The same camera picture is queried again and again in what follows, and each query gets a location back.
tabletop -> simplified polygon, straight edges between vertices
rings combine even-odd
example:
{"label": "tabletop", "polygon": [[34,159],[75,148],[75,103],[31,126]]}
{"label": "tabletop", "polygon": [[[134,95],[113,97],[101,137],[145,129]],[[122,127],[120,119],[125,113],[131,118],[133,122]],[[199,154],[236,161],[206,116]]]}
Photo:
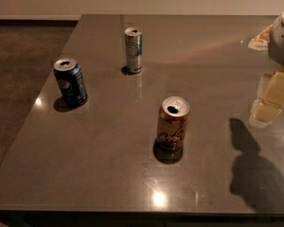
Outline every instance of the tabletop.
{"label": "tabletop", "polygon": [[[247,44],[274,19],[82,15],[60,57],[78,61],[88,101],[68,108],[48,76],[0,168],[0,210],[284,214],[284,112],[248,125],[260,77],[280,65]],[[143,31],[135,75],[130,26]],[[190,105],[181,155],[154,144],[168,96]]]}

soda can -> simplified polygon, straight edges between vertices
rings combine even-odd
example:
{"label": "soda can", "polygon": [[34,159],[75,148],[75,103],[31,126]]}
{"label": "soda can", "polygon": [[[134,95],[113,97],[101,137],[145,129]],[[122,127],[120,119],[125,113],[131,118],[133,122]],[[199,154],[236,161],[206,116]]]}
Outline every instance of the soda can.
{"label": "soda can", "polygon": [[125,29],[125,47],[127,71],[139,73],[142,71],[142,30],[140,28]]}
{"label": "soda can", "polygon": [[72,58],[57,60],[54,64],[54,75],[67,105],[76,107],[86,102],[86,88],[76,60]]}
{"label": "soda can", "polygon": [[171,96],[163,101],[159,109],[156,136],[159,147],[168,151],[183,148],[189,115],[189,104],[185,99]]}

gray table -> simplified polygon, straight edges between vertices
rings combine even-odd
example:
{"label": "gray table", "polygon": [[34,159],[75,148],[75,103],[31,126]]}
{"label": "gray table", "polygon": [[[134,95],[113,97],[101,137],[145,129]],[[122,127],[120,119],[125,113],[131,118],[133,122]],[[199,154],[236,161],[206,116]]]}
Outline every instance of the gray table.
{"label": "gray table", "polygon": [[[61,57],[79,62],[88,102],[67,109],[49,75],[0,168],[0,210],[284,214],[284,112],[247,124],[260,76],[280,67],[247,44],[274,19],[82,15]],[[121,70],[129,26],[143,30],[133,76]],[[169,165],[153,154],[167,96],[191,107]]]}

can label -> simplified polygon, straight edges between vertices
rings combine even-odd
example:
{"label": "can label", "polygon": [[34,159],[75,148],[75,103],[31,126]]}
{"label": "can label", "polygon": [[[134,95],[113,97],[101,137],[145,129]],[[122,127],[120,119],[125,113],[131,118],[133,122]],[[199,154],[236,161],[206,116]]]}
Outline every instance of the can label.
{"label": "can label", "polygon": [[178,96],[165,99],[158,116],[156,141],[159,146],[169,151],[182,148],[188,120],[189,105],[186,100]]}
{"label": "can label", "polygon": [[129,27],[125,30],[127,69],[130,73],[142,70],[142,30]]}
{"label": "can label", "polygon": [[64,101],[79,106],[87,100],[87,93],[79,65],[73,59],[60,59],[54,65],[54,74]]}

blue can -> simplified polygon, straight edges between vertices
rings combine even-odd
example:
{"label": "blue can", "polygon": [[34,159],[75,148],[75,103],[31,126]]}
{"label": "blue can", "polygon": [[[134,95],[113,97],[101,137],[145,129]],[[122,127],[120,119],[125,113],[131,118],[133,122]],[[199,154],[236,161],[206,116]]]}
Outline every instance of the blue can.
{"label": "blue can", "polygon": [[54,64],[54,75],[67,105],[77,107],[87,101],[83,76],[76,60],[57,60]]}

